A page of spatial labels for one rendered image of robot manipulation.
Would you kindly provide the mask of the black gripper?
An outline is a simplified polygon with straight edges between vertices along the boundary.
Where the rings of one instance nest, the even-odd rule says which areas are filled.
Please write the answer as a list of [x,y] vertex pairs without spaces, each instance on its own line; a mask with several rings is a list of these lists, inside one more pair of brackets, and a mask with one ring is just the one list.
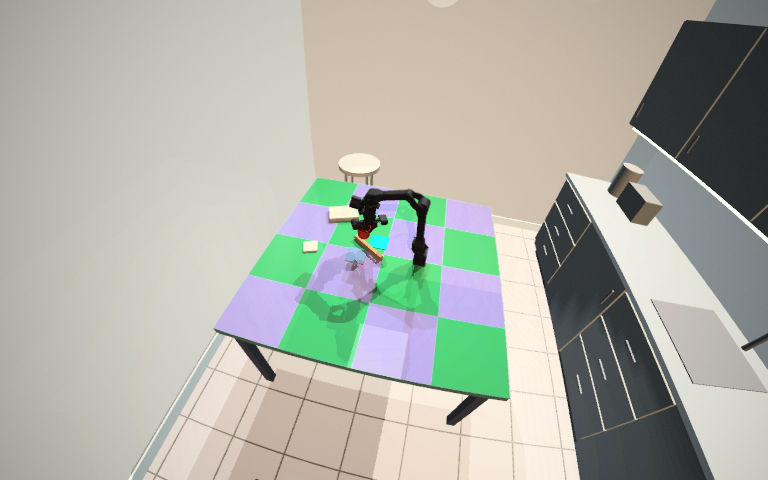
[[368,231],[369,230],[368,224],[370,224],[371,225],[370,233],[371,233],[376,227],[378,227],[377,223],[379,223],[380,221],[381,221],[381,225],[388,224],[388,219],[385,214],[378,215],[378,218],[376,218],[376,213],[374,215],[367,215],[364,212],[364,220],[359,220],[358,218],[351,219],[351,225],[353,230],[358,230],[361,228],[361,224],[362,224],[363,229]]

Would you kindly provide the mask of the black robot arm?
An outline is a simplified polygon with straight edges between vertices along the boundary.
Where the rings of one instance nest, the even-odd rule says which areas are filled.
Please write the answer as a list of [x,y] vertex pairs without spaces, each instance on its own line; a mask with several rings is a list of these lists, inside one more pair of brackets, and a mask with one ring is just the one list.
[[[414,199],[418,199],[417,201]],[[390,200],[406,200],[411,207],[416,210],[418,217],[417,233],[416,237],[412,241],[412,252],[414,253],[413,265],[425,267],[427,254],[429,247],[426,245],[424,238],[426,218],[431,205],[431,200],[419,192],[415,192],[413,189],[401,189],[401,190],[381,190],[379,188],[369,188],[367,193],[362,197],[352,195],[349,203],[349,207],[358,209],[360,215],[364,212],[367,215],[374,215],[376,209],[379,209],[381,201]],[[365,206],[365,207],[364,207]]]

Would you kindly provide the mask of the red cup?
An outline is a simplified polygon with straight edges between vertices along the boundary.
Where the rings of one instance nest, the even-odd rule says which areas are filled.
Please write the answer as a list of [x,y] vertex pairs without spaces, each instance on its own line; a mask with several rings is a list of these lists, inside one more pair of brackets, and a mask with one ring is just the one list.
[[368,227],[369,227],[369,230],[366,231],[365,229],[363,229],[362,224],[361,224],[361,228],[358,229],[358,237],[360,239],[367,239],[370,236],[371,225],[368,224]]

